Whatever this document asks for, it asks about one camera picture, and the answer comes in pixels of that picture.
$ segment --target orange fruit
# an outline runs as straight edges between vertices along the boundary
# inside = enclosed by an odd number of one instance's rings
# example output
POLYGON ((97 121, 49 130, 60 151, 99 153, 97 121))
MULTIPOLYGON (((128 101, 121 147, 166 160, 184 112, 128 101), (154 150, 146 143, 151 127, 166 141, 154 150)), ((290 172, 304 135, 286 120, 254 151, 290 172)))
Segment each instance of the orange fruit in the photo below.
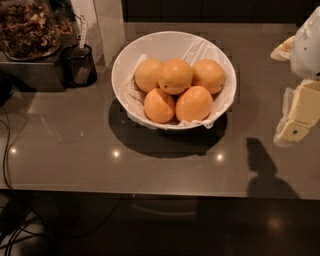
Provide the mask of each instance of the orange fruit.
POLYGON ((163 63, 159 73, 159 86, 167 94, 178 95, 191 86, 192 68, 182 59, 170 59, 163 63))
POLYGON ((213 99, 203 86, 192 86, 181 94, 176 103, 176 116, 179 121, 202 121, 211 112, 213 99))
POLYGON ((151 90, 144 100, 146 116, 157 123, 170 121, 175 115, 175 100, 160 88, 151 90))
POLYGON ((162 62, 157 59, 146 59, 142 61, 134 73, 136 85, 146 93, 159 87, 158 76, 161 66, 162 62))
POLYGON ((193 85, 200 85, 211 94, 220 92, 226 81, 226 74, 220 64, 214 60, 201 59, 193 67, 193 85))

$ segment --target white bowl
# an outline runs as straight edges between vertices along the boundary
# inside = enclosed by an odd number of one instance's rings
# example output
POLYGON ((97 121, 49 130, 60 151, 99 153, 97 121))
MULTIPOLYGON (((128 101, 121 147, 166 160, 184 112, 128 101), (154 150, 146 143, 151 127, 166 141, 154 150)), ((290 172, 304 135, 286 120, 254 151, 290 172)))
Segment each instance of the white bowl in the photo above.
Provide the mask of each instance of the white bowl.
POLYGON ((112 87, 128 117, 150 129, 186 130, 204 125, 211 128, 213 123, 230 107, 236 92, 236 75, 228 57, 213 43, 183 32, 158 32, 143 36, 126 46, 115 60, 111 75, 112 87), (133 75, 137 65, 145 58, 155 58, 163 62, 181 58, 193 65, 200 59, 217 61, 226 72, 223 90, 214 97, 210 115, 203 121, 159 124, 149 120, 143 108, 145 93, 137 89, 133 75))

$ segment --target black wire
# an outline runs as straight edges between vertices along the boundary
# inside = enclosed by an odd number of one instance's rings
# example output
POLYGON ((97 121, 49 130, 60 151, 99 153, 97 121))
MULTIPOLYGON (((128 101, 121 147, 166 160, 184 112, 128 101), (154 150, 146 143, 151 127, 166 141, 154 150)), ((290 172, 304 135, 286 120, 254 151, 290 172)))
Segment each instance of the black wire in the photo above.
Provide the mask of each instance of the black wire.
POLYGON ((7 119, 7 123, 5 123, 4 121, 0 120, 0 122, 6 127, 7 129, 7 132, 8 132, 8 135, 7 135, 7 142, 6 142, 6 146, 5 146, 5 151, 4 151, 4 154, 3 154, 3 160, 2 160, 2 173, 3 173, 3 179, 6 183, 6 186, 9 188, 9 190, 12 192, 12 194, 18 198, 31 212, 33 212, 37 218, 40 220, 43 228, 44 228, 44 231, 42 233, 34 233, 34 232, 30 232, 30 231, 27 231, 25 229, 22 229, 22 231, 24 232, 27 232, 29 234, 32 234, 32 235, 35 235, 35 236, 41 236, 43 235, 46 231, 47 231, 47 224, 45 223, 45 221, 43 220, 43 218, 40 216, 40 214, 34 210, 25 200, 23 200, 16 192, 15 190, 13 189, 13 187, 11 186, 10 182, 8 181, 7 179, 7 175, 6 175, 6 170, 7 170, 7 159, 8 159, 8 152, 9 152, 9 146, 10 146, 10 137, 11 137, 11 133, 10 133, 10 120, 9 120, 9 116, 8 116, 8 113, 7 111, 2 107, 0 106, 0 108, 3 110, 3 112, 5 113, 5 116, 6 116, 6 119, 7 119))
MULTIPOLYGON (((16 239, 16 240, 13 241, 11 244, 17 244, 17 243, 20 243, 20 242, 22 242, 22 241, 25 241, 25 240, 28 240, 28 239, 34 238, 34 237, 35 237, 34 235, 25 236, 25 237, 16 239)), ((1 245, 1 246, 0 246, 0 250, 3 250, 3 249, 5 249, 5 248, 7 248, 9 245, 10 245, 9 243, 4 244, 4 245, 1 245)))
POLYGON ((110 217, 112 216, 112 214, 115 212, 115 210, 117 209, 118 205, 120 204, 122 200, 122 196, 120 196, 120 198, 118 199, 118 201, 116 202, 116 204, 113 206, 113 208, 111 209, 111 211, 108 213, 108 215, 106 216, 106 218, 101 222, 99 223, 97 226, 95 226, 93 229, 83 233, 83 234, 80 234, 80 235, 68 235, 66 234, 65 236, 67 238, 72 238, 72 239, 79 239, 79 238, 83 238, 83 237, 86 237, 86 236, 89 236, 91 235, 92 233, 94 233, 95 231, 97 231, 99 228, 101 228, 105 223, 108 222, 108 220, 110 219, 110 217))

